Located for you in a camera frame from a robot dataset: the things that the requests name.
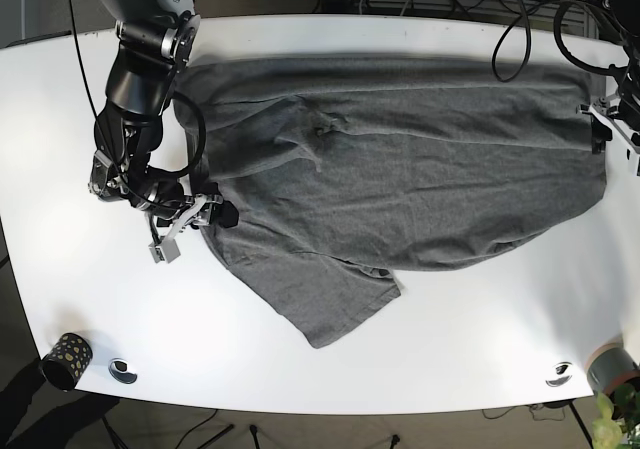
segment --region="gray floor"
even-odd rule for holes
[[[74,1],[80,31],[113,27],[112,18],[96,0]],[[315,3],[316,0],[197,0],[204,17],[308,13]],[[69,29],[66,0],[40,0],[39,12],[41,34]],[[0,259],[5,253],[4,242],[0,240]],[[3,387],[15,372],[37,355],[10,265],[0,271],[0,328],[0,387]],[[29,415],[17,432],[51,408],[80,395],[62,394],[45,387],[35,398]],[[590,425],[597,414],[594,401],[579,400],[577,407]],[[188,428],[211,413],[208,409],[127,400],[116,407],[109,417],[114,428],[132,449],[173,449]],[[500,410],[491,410],[487,416],[500,413]],[[564,419],[559,422],[535,421],[534,416],[537,419]],[[394,433],[402,437],[398,449],[538,448],[545,445],[554,449],[588,447],[568,410],[563,414],[562,411],[544,409],[535,412],[534,416],[526,407],[516,408],[498,420],[487,420],[479,411],[384,417],[319,417],[220,411],[216,419],[195,431],[181,447],[198,447],[226,423],[233,423],[236,428],[212,447],[252,448],[248,430],[252,423],[261,428],[263,449],[386,449]],[[101,449],[112,446],[102,426],[96,424],[78,434],[69,447]]]

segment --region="black cup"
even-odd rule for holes
[[[40,362],[40,372],[49,384],[71,391],[93,359],[91,346],[77,334],[64,334]]]

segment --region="fabric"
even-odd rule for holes
[[[451,270],[576,217],[605,189],[591,154],[597,81],[529,66],[510,84],[463,60],[309,58],[186,71],[206,157],[240,211],[202,231],[238,278],[313,347],[400,295],[390,270]],[[190,139],[195,119],[177,105]]]

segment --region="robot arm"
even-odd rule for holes
[[[204,151],[205,122],[198,107],[175,92],[175,78],[186,67],[200,16],[193,0],[101,0],[116,18],[119,48],[106,87],[107,102],[94,126],[97,150],[89,190],[100,200],[126,200],[147,214],[156,262],[180,255],[175,236],[187,226],[218,223],[233,227],[238,213],[216,184],[205,194],[185,195],[179,179],[188,175]],[[194,113],[199,125],[194,159],[180,171],[151,167],[151,152],[162,142],[162,113],[171,100]],[[170,228],[160,236],[158,227]]]

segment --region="green leaf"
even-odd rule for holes
[[[636,389],[631,384],[625,382],[617,387],[613,395],[616,406],[625,408],[636,398]]]
[[[613,402],[606,395],[599,392],[596,397],[596,404],[603,419],[611,419],[613,417]]]
[[[622,440],[622,429],[611,419],[593,421],[593,445],[598,449],[615,449]]]

